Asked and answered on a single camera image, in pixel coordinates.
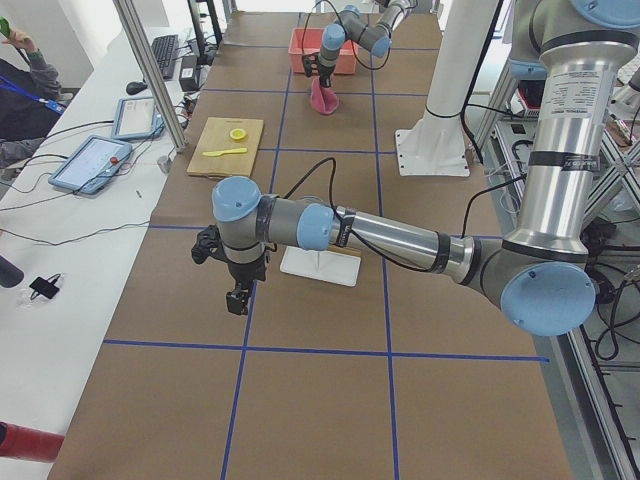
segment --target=yellow knife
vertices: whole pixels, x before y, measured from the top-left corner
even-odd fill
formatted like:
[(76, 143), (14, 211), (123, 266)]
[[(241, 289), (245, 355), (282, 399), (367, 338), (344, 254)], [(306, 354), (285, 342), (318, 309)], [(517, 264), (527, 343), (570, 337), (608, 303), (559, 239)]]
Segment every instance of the yellow knife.
[(205, 157), (219, 157), (228, 153), (247, 153), (247, 147), (231, 148), (229, 150), (214, 150), (213, 152), (202, 152)]

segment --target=cutting board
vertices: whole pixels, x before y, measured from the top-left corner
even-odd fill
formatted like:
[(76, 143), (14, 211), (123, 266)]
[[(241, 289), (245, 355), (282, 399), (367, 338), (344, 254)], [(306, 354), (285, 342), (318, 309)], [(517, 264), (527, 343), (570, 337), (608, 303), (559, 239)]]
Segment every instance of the cutting board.
[[(258, 153), (264, 120), (209, 117), (198, 140), (187, 174), (196, 177), (250, 176)], [(236, 142), (229, 137), (234, 128), (244, 128), (247, 136)], [(205, 157), (203, 152), (246, 147), (247, 153)]]

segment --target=blue strap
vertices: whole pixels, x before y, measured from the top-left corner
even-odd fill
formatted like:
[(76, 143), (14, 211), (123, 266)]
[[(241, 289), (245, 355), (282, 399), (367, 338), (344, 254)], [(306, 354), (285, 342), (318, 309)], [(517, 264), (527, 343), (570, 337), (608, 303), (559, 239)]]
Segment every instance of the blue strap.
[(2, 83), (0, 83), (0, 88), (3, 90), (7, 90), (8, 92), (13, 92), (13, 93), (17, 93), (18, 95), (22, 95), (23, 97), (28, 98), (29, 100), (33, 100), (34, 102), (38, 102), (40, 104), (42, 104), (45, 108), (48, 108), (49, 110), (56, 112), (58, 115), (62, 115), (64, 113), (64, 107), (62, 105), (60, 105), (58, 102), (55, 102), (53, 100), (47, 100), (45, 98), (42, 97), (38, 97), (37, 95), (34, 95), (33, 93), (28, 92), (27, 90), (25, 90), (24, 88), (16, 85), (15, 83), (13, 83), (11, 80), (9, 80), (8, 78), (0, 75), (0, 81)]

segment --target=person's arm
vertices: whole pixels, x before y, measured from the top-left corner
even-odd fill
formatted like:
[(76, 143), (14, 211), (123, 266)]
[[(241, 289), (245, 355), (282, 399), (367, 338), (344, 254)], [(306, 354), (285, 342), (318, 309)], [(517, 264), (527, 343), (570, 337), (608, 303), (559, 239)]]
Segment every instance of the person's arm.
[(61, 85), (58, 82), (58, 70), (45, 61), (42, 52), (29, 34), (12, 29), (11, 36), (2, 43), (22, 48), (27, 52), (27, 58), (31, 62), (31, 78), (45, 98), (56, 100), (60, 96)]
[(7, 142), (0, 139), (0, 169), (31, 157), (44, 138)]

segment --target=red box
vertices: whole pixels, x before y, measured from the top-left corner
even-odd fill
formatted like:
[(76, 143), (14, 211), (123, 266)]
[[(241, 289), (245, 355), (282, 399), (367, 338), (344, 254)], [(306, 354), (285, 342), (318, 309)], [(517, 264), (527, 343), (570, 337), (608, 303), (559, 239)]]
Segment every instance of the red box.
[[(291, 69), (294, 73), (304, 73), (304, 67), (302, 66), (302, 33), (304, 28), (294, 28), (291, 34), (291, 43), (289, 44), (289, 61), (291, 62)], [(322, 33), (324, 28), (307, 28), (304, 35), (304, 53), (308, 55), (310, 53), (319, 52), (322, 45)], [(338, 55), (338, 63), (334, 73), (338, 75), (353, 75), (356, 73), (356, 57), (354, 55), (358, 53), (358, 44), (353, 43), (351, 40), (345, 42), (340, 49)]]

